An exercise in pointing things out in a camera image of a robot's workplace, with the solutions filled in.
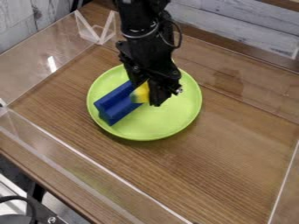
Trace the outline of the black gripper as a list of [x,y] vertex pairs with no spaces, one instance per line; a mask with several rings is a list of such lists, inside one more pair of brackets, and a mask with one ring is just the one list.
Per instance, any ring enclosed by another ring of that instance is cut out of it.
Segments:
[[125,39],[116,42],[116,49],[128,79],[135,88],[148,80],[149,105],[160,107],[172,95],[183,92],[181,73],[172,60],[180,47],[175,45],[173,32],[136,32],[123,36]]

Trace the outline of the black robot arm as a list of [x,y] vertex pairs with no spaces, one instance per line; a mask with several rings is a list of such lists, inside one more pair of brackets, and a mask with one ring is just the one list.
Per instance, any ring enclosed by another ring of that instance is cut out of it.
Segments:
[[159,107],[177,95],[181,72],[173,63],[173,51],[181,46],[183,33],[165,7],[171,0],[113,0],[125,38],[116,42],[119,59],[133,84],[132,97],[141,86],[148,87],[147,101]]

